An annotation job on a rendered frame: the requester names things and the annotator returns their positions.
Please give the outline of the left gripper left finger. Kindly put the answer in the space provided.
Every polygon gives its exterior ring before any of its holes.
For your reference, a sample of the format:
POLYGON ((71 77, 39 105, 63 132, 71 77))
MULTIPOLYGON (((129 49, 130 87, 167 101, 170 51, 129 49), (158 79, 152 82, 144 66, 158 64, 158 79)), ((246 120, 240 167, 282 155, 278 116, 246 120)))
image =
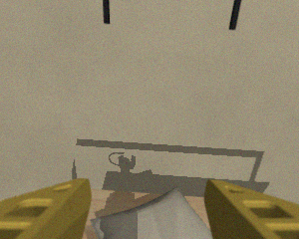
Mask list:
POLYGON ((88 178, 0 201, 0 239, 82 239, 92 202, 88 178))

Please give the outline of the cream pillow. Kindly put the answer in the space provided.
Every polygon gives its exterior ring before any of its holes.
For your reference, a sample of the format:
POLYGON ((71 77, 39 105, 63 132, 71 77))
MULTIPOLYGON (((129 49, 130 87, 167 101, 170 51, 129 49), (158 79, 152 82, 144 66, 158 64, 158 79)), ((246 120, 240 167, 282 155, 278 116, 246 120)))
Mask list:
POLYGON ((98 239, 212 239, 178 187, 135 208, 90 221, 98 239))

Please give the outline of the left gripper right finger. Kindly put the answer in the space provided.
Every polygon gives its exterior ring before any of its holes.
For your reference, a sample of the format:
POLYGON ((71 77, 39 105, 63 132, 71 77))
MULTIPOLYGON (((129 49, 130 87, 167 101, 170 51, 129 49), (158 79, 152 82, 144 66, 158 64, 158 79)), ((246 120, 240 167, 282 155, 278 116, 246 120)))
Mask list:
POLYGON ((299 239, 299 204, 208 179, 204 206, 212 239, 299 239))

